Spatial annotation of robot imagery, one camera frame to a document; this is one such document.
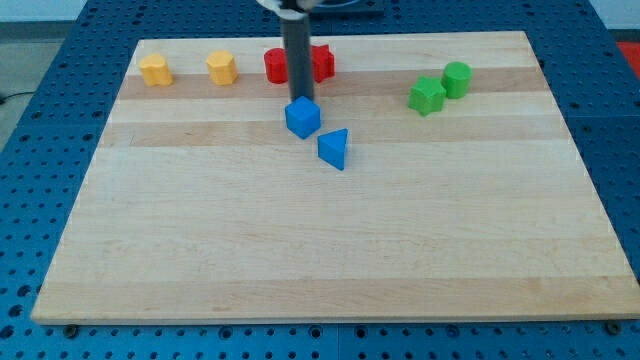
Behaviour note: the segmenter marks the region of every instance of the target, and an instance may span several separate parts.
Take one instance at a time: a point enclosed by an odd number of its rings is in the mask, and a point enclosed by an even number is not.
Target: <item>green block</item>
[[[447,64],[442,75],[442,86],[447,89],[447,98],[460,99],[467,95],[472,76],[471,67],[465,63]]]
[[[440,79],[420,76],[409,93],[409,108],[417,110],[422,116],[441,111],[446,93]]]

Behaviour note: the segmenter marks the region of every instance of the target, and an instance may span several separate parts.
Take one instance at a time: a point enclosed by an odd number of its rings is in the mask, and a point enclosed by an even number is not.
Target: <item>wood grain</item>
[[[640,315],[640,287],[523,33],[314,41],[336,54],[317,102],[320,133],[351,131],[344,172],[284,126],[286,86],[261,68],[279,39],[141,41],[34,320]],[[194,60],[219,48],[236,55],[232,87]],[[135,61],[156,51],[175,86],[141,85]],[[470,94],[426,118],[407,109],[415,78],[454,60],[475,70]]]

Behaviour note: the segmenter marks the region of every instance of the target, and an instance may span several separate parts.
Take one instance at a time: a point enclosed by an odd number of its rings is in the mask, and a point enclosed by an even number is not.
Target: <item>green cylinder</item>
[[[447,89],[448,99],[460,99],[467,95],[473,71],[462,62],[447,64],[442,75],[442,86]]]

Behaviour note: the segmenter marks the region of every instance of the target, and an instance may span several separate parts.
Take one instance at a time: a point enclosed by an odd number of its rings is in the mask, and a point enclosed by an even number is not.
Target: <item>blue cube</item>
[[[320,107],[308,98],[301,96],[284,108],[287,129],[306,139],[320,129]]]
[[[344,170],[349,130],[341,129],[318,136],[318,157],[336,169]]]

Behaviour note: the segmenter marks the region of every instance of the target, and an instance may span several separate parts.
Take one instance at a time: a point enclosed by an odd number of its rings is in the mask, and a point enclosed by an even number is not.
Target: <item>yellow block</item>
[[[230,85],[238,78],[233,55],[227,50],[214,51],[207,57],[209,77],[217,85]]]
[[[167,86],[173,83],[167,60],[160,54],[151,54],[144,57],[140,60],[138,67],[142,72],[144,83],[148,86]]]

